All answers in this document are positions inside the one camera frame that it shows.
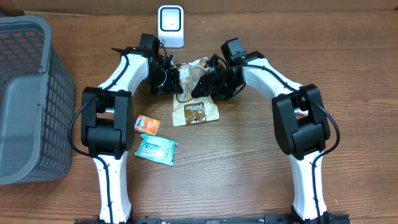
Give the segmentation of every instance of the plastic crate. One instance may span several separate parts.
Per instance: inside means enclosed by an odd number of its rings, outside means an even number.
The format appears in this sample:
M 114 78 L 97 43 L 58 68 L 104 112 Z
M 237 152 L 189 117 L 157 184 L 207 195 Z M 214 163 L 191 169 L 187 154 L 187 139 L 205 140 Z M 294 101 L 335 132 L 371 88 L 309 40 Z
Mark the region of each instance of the plastic crate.
M 75 84 L 36 16 L 0 18 L 0 184 L 67 174 Z

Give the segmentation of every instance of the teal wrapper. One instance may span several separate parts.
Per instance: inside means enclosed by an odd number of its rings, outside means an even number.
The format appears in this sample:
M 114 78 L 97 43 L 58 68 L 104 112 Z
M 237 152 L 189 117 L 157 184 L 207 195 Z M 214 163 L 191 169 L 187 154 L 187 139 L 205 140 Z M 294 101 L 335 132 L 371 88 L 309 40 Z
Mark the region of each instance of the teal wrapper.
M 141 134 L 141 137 L 143 140 L 135 153 L 136 156 L 169 166 L 174 165 L 174 147 L 178 146 L 178 142 L 148 134 Z

